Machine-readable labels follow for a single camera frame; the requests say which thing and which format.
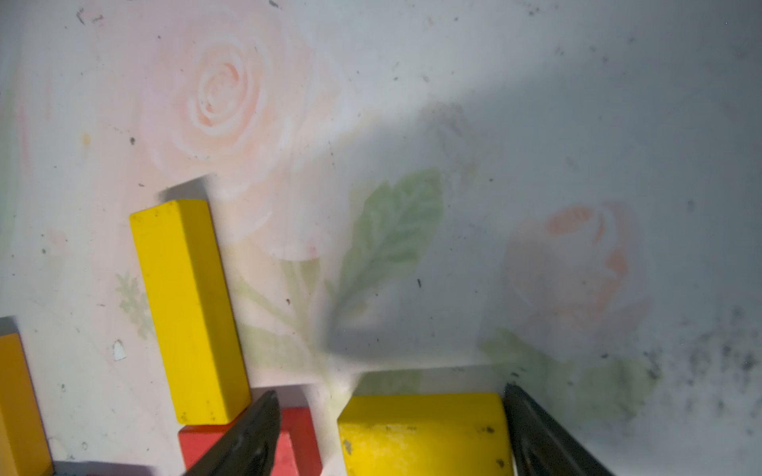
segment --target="red wooden block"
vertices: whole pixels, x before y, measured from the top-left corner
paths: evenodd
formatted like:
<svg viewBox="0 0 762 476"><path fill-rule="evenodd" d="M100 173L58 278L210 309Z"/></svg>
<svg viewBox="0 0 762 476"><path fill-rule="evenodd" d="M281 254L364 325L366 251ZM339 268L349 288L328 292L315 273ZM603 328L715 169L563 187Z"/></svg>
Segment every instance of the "red wooden block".
<svg viewBox="0 0 762 476"><path fill-rule="evenodd" d="M323 464L309 408L284 408L280 418L272 476L320 476ZM196 464L233 425L235 421L227 425L185 426L180 430L178 439L185 468Z"/></svg>

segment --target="orange rose print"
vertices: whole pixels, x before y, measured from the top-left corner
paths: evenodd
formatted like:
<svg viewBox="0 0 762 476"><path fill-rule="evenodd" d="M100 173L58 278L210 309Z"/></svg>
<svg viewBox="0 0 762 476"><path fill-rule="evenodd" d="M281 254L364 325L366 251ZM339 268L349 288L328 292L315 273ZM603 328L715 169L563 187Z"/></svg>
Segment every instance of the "orange rose print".
<svg viewBox="0 0 762 476"><path fill-rule="evenodd" d="M635 220L622 203L522 223L504 267L512 331L556 359L610 348L650 309Z"/></svg>
<svg viewBox="0 0 762 476"><path fill-rule="evenodd" d="M179 11L162 30L142 92L141 143L168 185L207 176L222 244L279 227L261 237L266 252L315 257L334 226L321 221L325 210L337 208L315 200L336 193L313 159L327 155L340 132L338 70L280 9L227 4ZM305 172L322 180L324 193L293 192L303 188L293 175Z"/></svg>

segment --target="dark stain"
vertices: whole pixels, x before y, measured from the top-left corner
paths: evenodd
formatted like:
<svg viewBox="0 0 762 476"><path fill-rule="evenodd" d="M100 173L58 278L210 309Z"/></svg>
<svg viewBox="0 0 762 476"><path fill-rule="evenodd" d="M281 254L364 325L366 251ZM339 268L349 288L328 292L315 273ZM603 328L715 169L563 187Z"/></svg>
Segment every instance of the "dark stain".
<svg viewBox="0 0 762 476"><path fill-rule="evenodd" d="M712 365L712 358L705 349L696 349L690 354L688 363L691 375L694 378L702 378L706 376L709 366Z"/></svg>
<svg viewBox="0 0 762 476"><path fill-rule="evenodd" d="M750 372L758 363L759 361L754 357L753 353L747 353L746 357L744 357L744 363L741 364L741 370Z"/></svg>
<svg viewBox="0 0 762 476"><path fill-rule="evenodd" d="M577 162L575 162L574 159L571 157L566 158L566 164L569 166L569 168L571 168L575 172L579 170L579 166L577 165Z"/></svg>
<svg viewBox="0 0 762 476"><path fill-rule="evenodd" d="M760 413L760 410L762 410L762 397L759 397L757 401L754 402L754 405L751 407L751 411L749 412L749 416L756 418Z"/></svg>

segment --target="rose print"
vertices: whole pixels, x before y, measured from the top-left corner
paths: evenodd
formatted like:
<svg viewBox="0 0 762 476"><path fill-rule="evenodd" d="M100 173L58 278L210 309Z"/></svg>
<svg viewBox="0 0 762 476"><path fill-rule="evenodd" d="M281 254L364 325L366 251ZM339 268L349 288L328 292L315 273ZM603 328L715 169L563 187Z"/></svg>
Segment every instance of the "rose print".
<svg viewBox="0 0 762 476"><path fill-rule="evenodd" d="M222 244L258 230L266 252L315 257L342 212L327 201L339 196L330 161L313 160L340 132L338 70L280 9L230 5L182 13L162 30L142 92L142 144L167 185L207 178Z"/></svg>
<svg viewBox="0 0 762 476"><path fill-rule="evenodd" d="M605 350L650 308L639 248L622 203L524 222L504 256L512 331L556 359Z"/></svg>

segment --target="flower stem print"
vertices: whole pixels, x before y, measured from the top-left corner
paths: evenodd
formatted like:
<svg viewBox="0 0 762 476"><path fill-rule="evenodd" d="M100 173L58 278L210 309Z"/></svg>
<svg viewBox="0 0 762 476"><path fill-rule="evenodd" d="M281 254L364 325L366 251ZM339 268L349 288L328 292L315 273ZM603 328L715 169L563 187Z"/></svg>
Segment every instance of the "flower stem print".
<svg viewBox="0 0 762 476"><path fill-rule="evenodd" d="M493 369L537 399L564 423L624 414L634 417L661 375L637 359L602 355L602 365L559 362L504 328L479 344Z"/></svg>
<svg viewBox="0 0 762 476"><path fill-rule="evenodd" d="M130 273L124 276L117 274L119 287L117 292L122 295L122 302L119 307L130 316L130 320L138 327L138 335L143 339L149 335L154 335L153 319L151 318L151 308L148 304L148 296L140 292L138 279L130 277Z"/></svg>
<svg viewBox="0 0 762 476"><path fill-rule="evenodd" d="M436 169L410 173L393 187L385 182L370 194L354 223L352 245L344 256L338 289L330 280L322 280L326 294L342 317L359 315L367 308L357 298L366 288L413 271L442 215L442 189ZM289 311L275 305L244 280L239 281L235 292L272 315L291 330L291 335L242 324L239 332L244 354L247 360L260 366L314 369L328 381L309 321L312 297L321 282L320 260L281 260L280 269L289 296Z"/></svg>
<svg viewBox="0 0 762 476"><path fill-rule="evenodd" d="M436 168L384 182L365 200L354 223L352 245L341 265L334 296L336 316L346 317L362 291L410 274L431 243L443 215L442 183Z"/></svg>
<svg viewBox="0 0 762 476"><path fill-rule="evenodd" d="M291 312L284 311L262 293L241 280L235 292L253 302L281 324L291 330L291 335L275 334L261 327L239 324L239 337L247 361L262 368L279 368L293 371L316 369L325 377L324 366L309 333L309 304L320 274L320 260L294 263L282 260L280 268L286 281Z"/></svg>

